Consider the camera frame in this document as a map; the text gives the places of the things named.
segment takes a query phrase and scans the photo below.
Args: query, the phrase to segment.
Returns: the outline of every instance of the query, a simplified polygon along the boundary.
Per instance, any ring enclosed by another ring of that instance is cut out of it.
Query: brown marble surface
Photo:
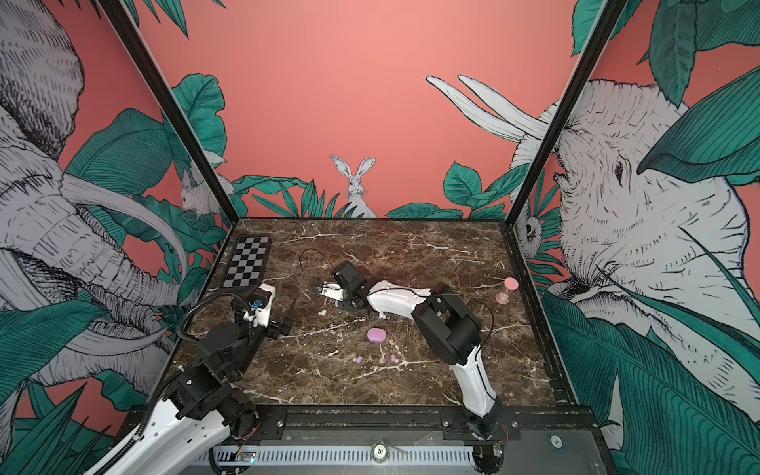
[[[288,337],[265,340],[242,381],[237,383],[257,403],[272,404],[460,404],[454,373],[436,359],[416,325],[397,315],[380,319],[376,312],[340,312],[325,297],[309,291],[312,278],[331,280],[330,269],[351,261],[365,275],[384,277],[406,287],[447,283],[455,292],[477,296],[496,315],[495,330],[483,348],[491,385],[504,404],[553,406],[533,331],[520,296],[506,306],[494,300],[505,277],[513,276],[499,226],[473,222],[399,222],[247,219],[237,236],[268,233],[273,247],[264,282],[277,288],[272,316],[279,321],[298,297],[298,320]],[[221,285],[232,245],[223,253],[209,290]],[[322,251],[298,256],[303,249]],[[491,316],[475,300],[470,308],[483,324],[485,338]],[[326,316],[318,315],[322,309]],[[209,305],[189,331],[202,336],[212,326],[233,318],[228,299]],[[384,328],[382,345],[367,341],[372,327]],[[391,362],[395,354],[399,363]],[[360,355],[364,361],[356,364]],[[193,350],[182,343],[174,365],[187,366]]]

